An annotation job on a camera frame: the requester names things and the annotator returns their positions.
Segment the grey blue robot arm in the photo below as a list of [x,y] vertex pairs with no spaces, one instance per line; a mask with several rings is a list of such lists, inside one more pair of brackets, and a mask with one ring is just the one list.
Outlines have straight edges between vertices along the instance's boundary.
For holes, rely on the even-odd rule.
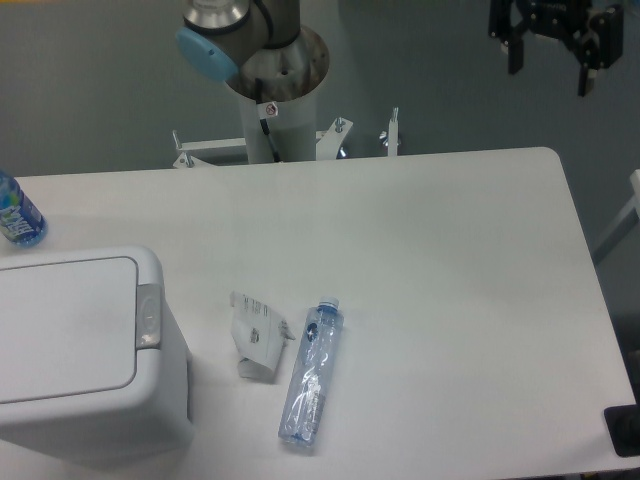
[[[493,1],[488,35],[507,54],[509,74],[524,65],[523,36],[561,42],[579,63],[578,94],[623,54],[624,8],[589,1]],[[297,1],[189,1],[176,33],[181,55],[201,75],[258,103],[315,90],[330,63],[324,40],[300,19]]]

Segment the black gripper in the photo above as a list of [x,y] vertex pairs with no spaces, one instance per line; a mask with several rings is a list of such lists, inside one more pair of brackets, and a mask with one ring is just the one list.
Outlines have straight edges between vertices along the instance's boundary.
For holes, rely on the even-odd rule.
[[[515,6],[521,15],[512,24]],[[623,54],[624,7],[611,4],[596,9],[583,0],[491,0],[488,35],[507,52],[509,75],[524,65],[526,31],[562,42],[579,63],[578,95],[585,97],[595,85],[597,72],[610,68]]]

